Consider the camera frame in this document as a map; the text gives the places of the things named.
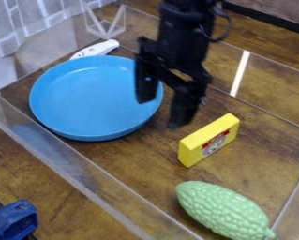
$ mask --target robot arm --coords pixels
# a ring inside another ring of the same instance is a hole
[[[206,97],[211,76],[202,66],[210,42],[215,15],[230,17],[215,0],[164,0],[160,4],[158,40],[139,38],[135,56],[135,88],[140,103],[155,98],[158,82],[174,90],[170,106],[171,129],[188,124]]]

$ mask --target blue plate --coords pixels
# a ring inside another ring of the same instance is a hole
[[[39,121],[59,135],[79,141],[120,138],[140,128],[163,99],[135,98],[134,61],[116,56],[84,57],[51,68],[29,93]]]

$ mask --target white object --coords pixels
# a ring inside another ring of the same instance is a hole
[[[85,57],[85,56],[105,55],[108,52],[111,52],[117,47],[119,47],[119,42],[116,40],[111,39],[111,40],[97,43],[97,44],[87,47],[81,51],[79,51],[71,57],[71,59]]]

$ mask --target gray fabric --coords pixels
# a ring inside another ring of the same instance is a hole
[[[16,52],[25,37],[81,13],[81,2],[103,6],[113,0],[0,0],[0,57]]]

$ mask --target yellow box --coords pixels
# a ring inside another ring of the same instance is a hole
[[[239,119],[226,114],[179,142],[179,161],[188,168],[236,137]]]

